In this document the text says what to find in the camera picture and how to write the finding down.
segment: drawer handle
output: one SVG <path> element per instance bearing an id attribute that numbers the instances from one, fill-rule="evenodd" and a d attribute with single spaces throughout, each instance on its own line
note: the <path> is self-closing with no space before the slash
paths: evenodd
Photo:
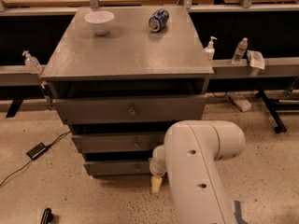
<path id="1" fill-rule="evenodd" d="M 134 109 L 133 107 L 130 107 L 130 108 L 129 108 L 129 115 L 130 115 L 130 116 L 134 116 L 135 114 L 136 114 L 135 109 Z"/>

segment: gray cabinet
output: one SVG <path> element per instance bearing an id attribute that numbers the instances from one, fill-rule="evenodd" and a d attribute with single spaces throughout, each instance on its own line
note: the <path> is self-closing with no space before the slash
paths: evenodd
<path id="1" fill-rule="evenodd" d="M 109 10 L 116 23 L 105 36 L 92 34 L 82 21 L 89 8 L 78 10 L 42 79 L 89 175 L 145 174 L 167 129 L 179 120 L 202 117 L 211 68 L 185 8 L 168 9 L 178 24 L 170 23 L 160 34 L 150 33 L 147 25 L 156 7 Z M 120 47 L 125 41 L 131 54 L 128 46 Z M 177 53 L 175 60 L 168 50 Z"/>

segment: cabinet top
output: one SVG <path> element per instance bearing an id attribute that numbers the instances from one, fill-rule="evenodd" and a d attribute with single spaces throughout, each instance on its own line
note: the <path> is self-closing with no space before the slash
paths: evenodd
<path id="1" fill-rule="evenodd" d="M 164 7 L 167 25 L 149 28 L 160 7 L 82 7 L 50 57 L 43 80 L 92 80 L 194 77 L 213 73 L 203 45 L 185 7 Z M 96 35 L 84 20 L 87 13 L 107 10 L 115 15 L 107 35 Z"/>

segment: white bowl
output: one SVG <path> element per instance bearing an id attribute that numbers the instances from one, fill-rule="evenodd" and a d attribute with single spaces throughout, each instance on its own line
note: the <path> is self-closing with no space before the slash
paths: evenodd
<path id="1" fill-rule="evenodd" d="M 109 11 L 93 11 L 84 17 L 90 29 L 98 35 L 107 34 L 110 31 L 113 13 Z"/>

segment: hand sanitizer bottle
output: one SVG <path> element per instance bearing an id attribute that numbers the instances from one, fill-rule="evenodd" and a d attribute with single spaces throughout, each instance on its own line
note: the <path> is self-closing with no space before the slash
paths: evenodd
<path id="1" fill-rule="evenodd" d="M 247 46 L 248 46 L 247 39 L 244 37 L 243 40 L 241 40 L 238 43 L 238 45 L 235 49 L 235 54 L 232 59 L 233 64 L 239 64 L 241 62 L 241 59 L 243 58 L 243 56 L 245 54 Z"/>
<path id="2" fill-rule="evenodd" d="M 214 49 L 214 42 L 213 40 L 217 40 L 216 37 L 212 36 L 211 37 L 211 40 L 208 42 L 208 45 L 207 47 L 205 47 L 205 52 L 207 53 L 208 55 L 208 59 L 210 61 L 213 60 L 213 57 L 214 57 L 214 54 L 215 54 L 215 49 Z"/>
<path id="3" fill-rule="evenodd" d="M 25 65 L 29 67 L 29 71 L 32 74 L 41 74 L 43 68 L 41 67 L 37 57 L 32 56 L 28 50 L 25 50 L 22 53 L 22 56 L 25 56 Z"/>

